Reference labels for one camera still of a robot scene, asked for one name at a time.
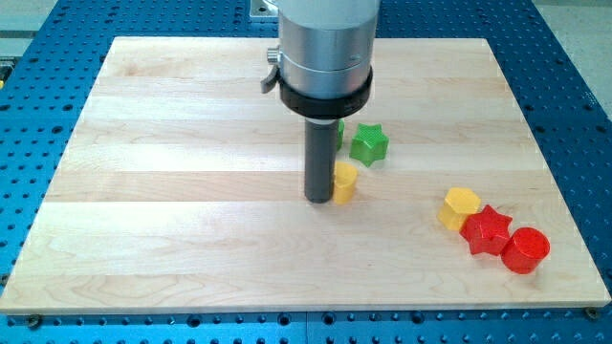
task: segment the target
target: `red cylinder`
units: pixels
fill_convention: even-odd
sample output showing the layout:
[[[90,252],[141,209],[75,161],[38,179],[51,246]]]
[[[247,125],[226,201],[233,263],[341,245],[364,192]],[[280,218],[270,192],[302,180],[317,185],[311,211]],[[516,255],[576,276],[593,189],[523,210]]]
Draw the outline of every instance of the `red cylinder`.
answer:
[[[551,250],[544,234],[531,227],[516,230],[508,244],[501,251],[501,260],[506,267],[516,273],[529,273]]]

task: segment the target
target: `black ring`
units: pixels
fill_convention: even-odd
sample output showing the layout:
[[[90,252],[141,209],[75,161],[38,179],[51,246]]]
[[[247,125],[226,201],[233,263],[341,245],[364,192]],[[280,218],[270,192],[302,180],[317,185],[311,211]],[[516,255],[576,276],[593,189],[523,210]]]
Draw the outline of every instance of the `black ring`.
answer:
[[[357,91],[349,96],[335,99],[306,97],[298,93],[280,78],[278,79],[278,84],[280,85],[280,98],[288,108],[306,118],[345,118],[358,112],[370,98],[370,87],[372,86],[373,77],[374,72],[370,67],[370,74]]]

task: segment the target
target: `green block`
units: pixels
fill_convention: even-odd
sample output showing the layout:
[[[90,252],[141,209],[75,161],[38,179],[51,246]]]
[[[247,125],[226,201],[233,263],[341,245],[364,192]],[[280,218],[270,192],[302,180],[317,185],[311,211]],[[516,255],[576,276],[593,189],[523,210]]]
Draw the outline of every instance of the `green block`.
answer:
[[[349,156],[369,167],[372,162],[383,160],[386,157],[388,145],[389,137],[383,134],[383,127],[380,124],[359,124],[357,134],[355,134],[351,142],[351,153]]]
[[[338,141],[336,142],[336,151],[342,148],[342,139],[344,138],[344,120],[340,120],[338,123]]]

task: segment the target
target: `wooden table surface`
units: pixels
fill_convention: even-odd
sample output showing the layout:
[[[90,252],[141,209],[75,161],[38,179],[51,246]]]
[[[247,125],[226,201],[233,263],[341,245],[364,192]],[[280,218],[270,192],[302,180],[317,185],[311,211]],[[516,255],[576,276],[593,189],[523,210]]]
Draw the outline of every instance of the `wooden table surface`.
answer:
[[[120,37],[0,299],[20,313],[602,306],[610,296],[485,40],[377,39],[338,159],[350,204],[302,196],[303,119],[259,93],[273,39]],[[348,158],[381,123],[385,161]],[[529,275],[436,219],[472,188],[552,246]]]

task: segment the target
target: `yellow cylinder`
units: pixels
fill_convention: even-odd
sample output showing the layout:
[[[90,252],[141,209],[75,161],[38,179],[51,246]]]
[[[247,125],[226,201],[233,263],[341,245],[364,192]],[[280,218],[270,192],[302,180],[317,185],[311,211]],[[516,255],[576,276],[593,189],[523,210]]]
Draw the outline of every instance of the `yellow cylinder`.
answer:
[[[347,204],[355,193],[357,183],[357,167],[348,162],[337,161],[334,170],[335,204]]]

